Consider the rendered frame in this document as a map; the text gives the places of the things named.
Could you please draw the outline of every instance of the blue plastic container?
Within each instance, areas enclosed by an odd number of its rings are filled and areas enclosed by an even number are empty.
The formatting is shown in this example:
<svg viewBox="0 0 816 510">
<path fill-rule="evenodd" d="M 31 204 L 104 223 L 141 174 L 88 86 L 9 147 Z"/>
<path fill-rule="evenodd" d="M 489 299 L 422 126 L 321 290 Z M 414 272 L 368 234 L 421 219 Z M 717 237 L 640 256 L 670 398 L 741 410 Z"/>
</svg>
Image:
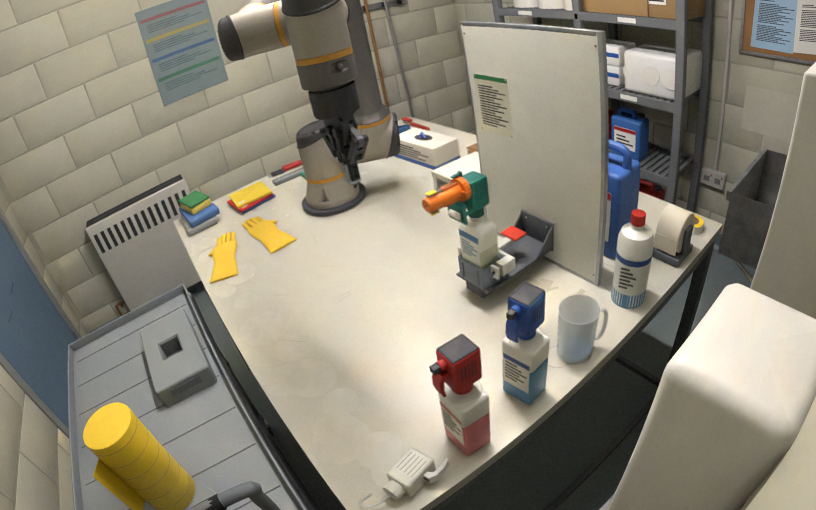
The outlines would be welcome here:
<svg viewBox="0 0 816 510">
<path fill-rule="evenodd" d="M 637 209 L 640 192 L 640 163 L 625 145 L 609 141 L 609 185 L 607 188 L 604 255 L 615 258 L 618 233 Z"/>
<path fill-rule="evenodd" d="M 649 119 L 631 108 L 618 108 L 612 116 L 612 139 L 623 144 L 638 161 L 649 155 Z"/>
</svg>

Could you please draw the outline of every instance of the electrical outlet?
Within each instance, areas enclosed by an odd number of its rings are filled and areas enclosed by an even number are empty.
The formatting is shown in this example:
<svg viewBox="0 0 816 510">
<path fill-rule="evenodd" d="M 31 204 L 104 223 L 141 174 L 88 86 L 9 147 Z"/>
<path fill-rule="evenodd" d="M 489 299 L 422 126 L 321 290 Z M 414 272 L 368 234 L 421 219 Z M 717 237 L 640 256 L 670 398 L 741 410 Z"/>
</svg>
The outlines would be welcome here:
<svg viewBox="0 0 816 510">
<path fill-rule="evenodd" d="M 710 168 L 703 168 L 702 175 L 700 176 L 700 182 L 706 186 L 722 191 L 725 189 L 726 177 L 727 176 L 723 172 L 718 172 Z"/>
</svg>

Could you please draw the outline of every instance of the mug handle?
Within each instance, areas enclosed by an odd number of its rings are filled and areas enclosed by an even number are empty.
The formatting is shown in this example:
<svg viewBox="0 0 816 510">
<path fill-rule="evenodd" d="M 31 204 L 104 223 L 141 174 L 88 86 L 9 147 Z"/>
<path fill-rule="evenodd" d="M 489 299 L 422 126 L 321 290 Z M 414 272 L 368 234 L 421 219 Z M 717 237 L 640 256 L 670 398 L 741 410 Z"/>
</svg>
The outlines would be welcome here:
<svg viewBox="0 0 816 510">
<path fill-rule="evenodd" d="M 601 313 L 604 316 L 604 321 L 603 324 L 601 324 L 601 332 L 598 333 L 598 336 L 595 337 L 595 340 L 603 336 L 604 331 L 606 331 L 606 323 L 607 321 L 609 321 L 609 312 L 606 311 L 606 308 L 601 308 Z"/>
</svg>

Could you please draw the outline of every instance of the yellow glove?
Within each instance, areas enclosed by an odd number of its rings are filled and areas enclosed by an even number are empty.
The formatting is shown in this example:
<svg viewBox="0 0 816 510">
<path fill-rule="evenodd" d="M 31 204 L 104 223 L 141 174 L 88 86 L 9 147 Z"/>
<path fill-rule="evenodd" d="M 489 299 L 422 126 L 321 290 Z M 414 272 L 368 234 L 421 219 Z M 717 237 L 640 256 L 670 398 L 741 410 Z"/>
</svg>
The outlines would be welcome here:
<svg viewBox="0 0 816 510">
<path fill-rule="evenodd" d="M 235 240 L 235 232 L 227 232 L 218 238 L 218 244 L 210 252 L 210 257 L 215 262 L 210 283 L 238 275 L 238 264 L 235 262 L 235 250 L 237 249 L 238 242 Z"/>
<path fill-rule="evenodd" d="M 250 218 L 244 222 L 244 228 L 252 237 L 264 243 L 269 253 L 275 253 L 284 246 L 295 241 L 294 237 L 278 229 L 277 220 L 265 220 L 260 216 Z"/>
</svg>

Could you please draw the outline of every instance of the cardboard box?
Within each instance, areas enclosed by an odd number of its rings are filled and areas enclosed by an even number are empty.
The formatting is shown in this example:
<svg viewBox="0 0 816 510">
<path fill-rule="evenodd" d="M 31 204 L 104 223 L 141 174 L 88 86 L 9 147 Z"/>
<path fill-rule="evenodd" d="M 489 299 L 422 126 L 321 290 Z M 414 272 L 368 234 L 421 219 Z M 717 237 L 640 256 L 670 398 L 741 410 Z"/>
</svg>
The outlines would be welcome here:
<svg viewBox="0 0 816 510">
<path fill-rule="evenodd" d="M 688 19 L 702 18 L 705 16 L 705 0 L 688 0 L 689 17 Z M 677 18 L 677 2 L 676 0 L 649 0 L 649 17 L 676 19 Z"/>
<path fill-rule="evenodd" d="M 649 0 L 584 0 L 585 12 L 648 16 Z"/>
</svg>

